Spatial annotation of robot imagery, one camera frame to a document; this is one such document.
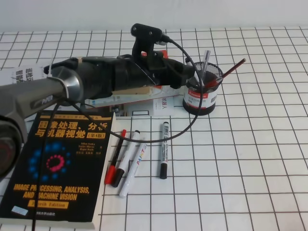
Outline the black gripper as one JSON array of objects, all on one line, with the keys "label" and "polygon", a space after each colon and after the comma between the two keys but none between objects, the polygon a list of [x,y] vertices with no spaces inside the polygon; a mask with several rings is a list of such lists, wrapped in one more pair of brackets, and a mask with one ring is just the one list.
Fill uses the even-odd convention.
[{"label": "black gripper", "polygon": [[133,85],[170,86],[178,89],[194,77],[195,69],[181,62],[164,57],[162,51],[154,51],[147,55],[133,55],[130,58],[129,78]]}]

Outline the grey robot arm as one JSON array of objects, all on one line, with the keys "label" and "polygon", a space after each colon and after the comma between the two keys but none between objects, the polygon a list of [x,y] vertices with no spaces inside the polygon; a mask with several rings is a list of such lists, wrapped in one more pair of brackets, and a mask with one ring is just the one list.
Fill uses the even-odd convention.
[{"label": "grey robot arm", "polygon": [[147,86],[178,89],[195,74],[191,65],[161,52],[116,58],[70,58],[44,68],[46,78],[0,88],[0,175],[15,165],[27,140],[25,119],[54,104],[110,97],[119,90]]}]

